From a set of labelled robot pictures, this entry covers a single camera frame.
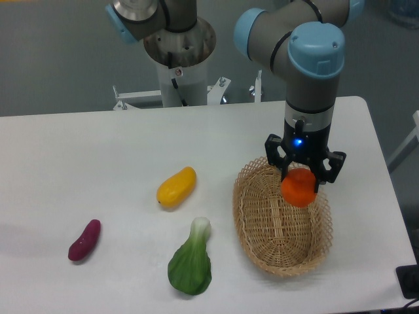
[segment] woven basket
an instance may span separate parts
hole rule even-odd
[[[234,224],[242,247],[261,269],[290,277],[313,270],[332,245],[332,220],[326,195],[305,208],[286,203],[281,174],[262,157],[246,165],[233,190]]]

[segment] cable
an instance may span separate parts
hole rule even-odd
[[[173,54],[169,51],[168,52],[168,68],[173,69],[172,65]],[[179,96],[179,100],[182,103],[183,107],[188,107],[188,103],[186,102],[185,98],[182,96],[181,91],[179,90],[179,85],[177,85],[176,78],[172,78],[172,85],[175,88],[177,95]]]
[[[402,314],[407,313],[407,308],[411,306],[413,303],[416,303],[417,301],[419,301],[419,298],[416,298],[410,301],[409,303],[407,303],[405,306],[403,306],[403,308],[401,309]]]

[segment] toy orange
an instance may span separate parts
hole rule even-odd
[[[291,205],[306,207],[316,199],[315,184],[316,177],[309,169],[292,169],[282,181],[282,196]]]

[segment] screw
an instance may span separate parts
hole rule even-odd
[[[224,87],[225,82],[226,82],[225,77],[220,77],[220,87]]]

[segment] blue led light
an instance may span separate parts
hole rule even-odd
[[[300,147],[302,145],[302,139],[294,139],[294,146]]]

